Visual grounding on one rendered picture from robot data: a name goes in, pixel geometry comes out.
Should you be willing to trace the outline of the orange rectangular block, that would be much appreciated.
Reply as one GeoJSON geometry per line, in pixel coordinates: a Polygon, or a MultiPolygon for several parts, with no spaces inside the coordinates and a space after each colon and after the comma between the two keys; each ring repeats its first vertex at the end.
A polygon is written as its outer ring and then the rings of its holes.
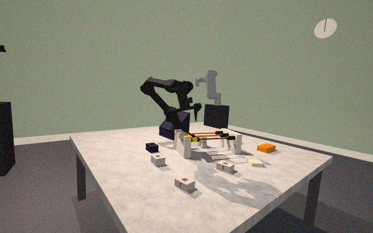
{"type": "Polygon", "coordinates": [[[266,144],[262,144],[262,145],[257,146],[257,150],[267,153],[267,152],[275,150],[275,147],[276,147],[275,145],[271,145],[271,144],[266,143],[266,144]]]}

